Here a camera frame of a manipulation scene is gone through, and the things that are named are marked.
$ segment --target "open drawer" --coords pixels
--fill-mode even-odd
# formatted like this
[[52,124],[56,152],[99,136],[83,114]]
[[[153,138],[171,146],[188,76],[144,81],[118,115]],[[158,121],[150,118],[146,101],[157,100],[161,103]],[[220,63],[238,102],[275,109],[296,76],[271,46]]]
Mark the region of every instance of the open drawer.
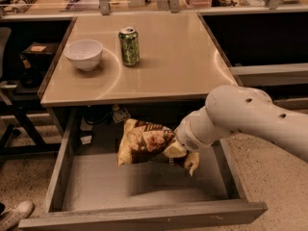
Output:
[[[191,102],[127,105],[132,117],[174,126]],[[201,153],[193,177],[154,161],[118,167],[123,123],[93,126],[91,144],[79,143],[81,108],[70,114],[39,218],[23,230],[170,230],[250,223],[266,210],[249,203],[224,141]]]

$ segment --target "white bowl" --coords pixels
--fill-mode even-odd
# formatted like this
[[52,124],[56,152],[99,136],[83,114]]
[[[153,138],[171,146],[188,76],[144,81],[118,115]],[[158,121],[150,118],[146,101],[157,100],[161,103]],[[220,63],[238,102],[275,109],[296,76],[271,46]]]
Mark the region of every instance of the white bowl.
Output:
[[90,71],[96,68],[101,60],[103,45],[96,40],[82,39],[70,43],[64,55],[77,68]]

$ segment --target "white sneaker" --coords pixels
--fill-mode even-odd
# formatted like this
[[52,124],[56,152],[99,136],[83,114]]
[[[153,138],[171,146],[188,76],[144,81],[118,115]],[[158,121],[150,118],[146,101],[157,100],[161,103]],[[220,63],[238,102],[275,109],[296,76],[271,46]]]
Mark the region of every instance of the white sneaker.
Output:
[[22,219],[31,215],[34,208],[33,202],[24,201],[3,213],[0,216],[0,231],[7,231],[9,228],[17,226]]

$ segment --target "can top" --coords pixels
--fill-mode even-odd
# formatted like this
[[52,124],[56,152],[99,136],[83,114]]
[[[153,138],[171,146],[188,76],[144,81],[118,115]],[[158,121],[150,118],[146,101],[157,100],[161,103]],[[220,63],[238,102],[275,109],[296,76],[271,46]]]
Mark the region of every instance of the can top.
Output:
[[136,32],[135,28],[133,27],[124,27],[120,31],[124,35],[130,35]]

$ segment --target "can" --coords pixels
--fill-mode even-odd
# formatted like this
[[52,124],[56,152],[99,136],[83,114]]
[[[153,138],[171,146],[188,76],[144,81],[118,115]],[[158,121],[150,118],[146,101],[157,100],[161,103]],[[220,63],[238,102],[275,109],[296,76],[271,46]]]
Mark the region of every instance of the can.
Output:
[[127,66],[137,64],[140,61],[138,32],[133,27],[125,27],[118,33],[118,38],[123,64]]

